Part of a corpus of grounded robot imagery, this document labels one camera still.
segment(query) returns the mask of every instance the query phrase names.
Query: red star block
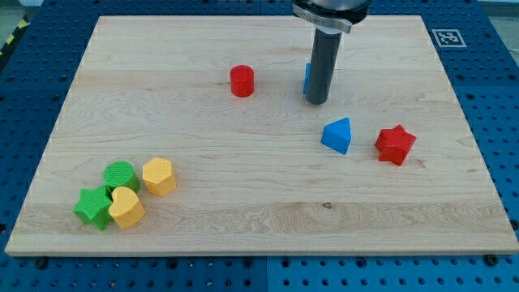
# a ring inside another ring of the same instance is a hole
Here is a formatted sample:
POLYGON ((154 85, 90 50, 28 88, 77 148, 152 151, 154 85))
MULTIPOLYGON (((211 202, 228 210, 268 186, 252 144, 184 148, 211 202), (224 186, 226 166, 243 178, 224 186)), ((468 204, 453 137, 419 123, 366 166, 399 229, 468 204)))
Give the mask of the red star block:
POLYGON ((375 146, 379 149, 379 161, 391 161, 401 166, 413 146, 416 137, 406 132, 402 125, 382 129, 375 146))

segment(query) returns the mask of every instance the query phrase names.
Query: perforated metal panel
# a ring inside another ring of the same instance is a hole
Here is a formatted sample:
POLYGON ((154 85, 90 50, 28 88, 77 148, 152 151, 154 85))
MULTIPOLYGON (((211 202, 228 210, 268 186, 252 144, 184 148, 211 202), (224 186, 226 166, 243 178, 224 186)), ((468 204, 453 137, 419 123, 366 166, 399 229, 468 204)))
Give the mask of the perforated metal panel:
MULTIPOLYGON (((0 75, 0 291, 519 290, 519 256, 12 259, 3 253, 99 15, 291 15, 285 0, 48 0, 0 75)), ((519 227, 519 69, 471 0, 375 0, 421 15, 513 225, 519 227)))

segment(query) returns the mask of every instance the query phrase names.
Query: green block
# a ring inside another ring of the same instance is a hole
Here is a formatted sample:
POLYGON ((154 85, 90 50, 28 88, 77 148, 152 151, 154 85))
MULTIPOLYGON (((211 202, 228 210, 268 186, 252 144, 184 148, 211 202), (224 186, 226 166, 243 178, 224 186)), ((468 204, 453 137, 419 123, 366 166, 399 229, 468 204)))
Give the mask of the green block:
POLYGON ((104 230, 112 220, 108 208, 112 204, 106 186, 95 189, 82 189, 79 202, 72 210, 84 224, 94 224, 97 229, 104 230))
POLYGON ((116 187, 128 187, 138 193, 140 189, 140 181, 133 166, 126 161, 116 161, 108 165, 103 173, 103 179, 110 191, 116 187))

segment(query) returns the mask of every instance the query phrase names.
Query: red cylinder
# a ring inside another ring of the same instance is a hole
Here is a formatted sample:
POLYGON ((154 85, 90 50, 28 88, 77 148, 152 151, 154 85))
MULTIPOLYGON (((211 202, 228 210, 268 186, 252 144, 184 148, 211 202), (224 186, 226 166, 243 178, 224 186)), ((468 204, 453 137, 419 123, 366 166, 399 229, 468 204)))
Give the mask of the red cylinder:
POLYGON ((254 92, 254 71, 247 65, 237 65, 230 71, 230 91, 237 97, 254 92))

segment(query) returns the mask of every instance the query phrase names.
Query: wood grain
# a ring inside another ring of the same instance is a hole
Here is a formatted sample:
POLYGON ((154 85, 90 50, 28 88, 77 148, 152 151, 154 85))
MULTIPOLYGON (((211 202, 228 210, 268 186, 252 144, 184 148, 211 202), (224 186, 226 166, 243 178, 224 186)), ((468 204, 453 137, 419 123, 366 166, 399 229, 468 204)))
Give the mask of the wood grain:
POLYGON ((100 17, 6 247, 12 256, 467 255, 519 249, 456 96, 417 16, 349 35, 330 97, 301 94, 313 28, 292 17, 100 17), (252 97, 229 70, 255 69, 252 97), (320 144, 350 117, 347 156, 320 144), (402 167, 379 130, 418 137, 402 167), (100 232, 80 188, 155 156, 177 189, 100 232))

